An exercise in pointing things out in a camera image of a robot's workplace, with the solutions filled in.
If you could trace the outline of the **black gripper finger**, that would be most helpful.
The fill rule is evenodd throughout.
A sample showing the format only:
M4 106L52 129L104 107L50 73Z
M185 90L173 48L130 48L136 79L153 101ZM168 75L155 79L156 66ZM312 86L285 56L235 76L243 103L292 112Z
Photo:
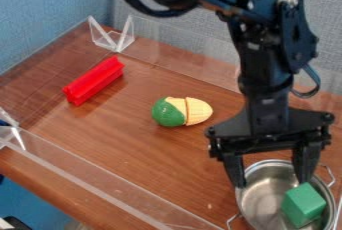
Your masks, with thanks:
M297 141L292 147L291 162L299 183L311 181L320 158L320 143Z
M236 188L243 188L245 186L243 157L224 153L223 165L232 185Z

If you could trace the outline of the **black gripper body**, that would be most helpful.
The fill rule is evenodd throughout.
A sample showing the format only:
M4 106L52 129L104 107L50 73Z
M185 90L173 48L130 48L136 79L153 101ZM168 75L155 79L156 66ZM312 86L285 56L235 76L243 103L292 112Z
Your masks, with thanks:
M245 100L241 111L228 120L209 126L209 156L241 156L277 150L293 150L296 157L312 150L316 154L330 144L334 115L288 106L288 99L267 104Z

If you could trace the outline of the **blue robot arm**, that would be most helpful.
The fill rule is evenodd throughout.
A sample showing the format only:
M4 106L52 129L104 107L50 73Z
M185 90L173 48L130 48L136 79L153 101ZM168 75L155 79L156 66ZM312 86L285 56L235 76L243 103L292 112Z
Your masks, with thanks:
M309 30L304 0L153 0L153 10L140 0L124 0L152 17L176 17L195 7L213 11L227 23L239 60L239 90L245 105L229 120L205 130L209 155L223 162L232 185L245 186L243 156L276 150L292 151L299 182L311 180L320 151L330 144L334 115L295 109L288 96L312 97L292 88L293 75L305 72L320 79L308 65L317 56L317 37Z

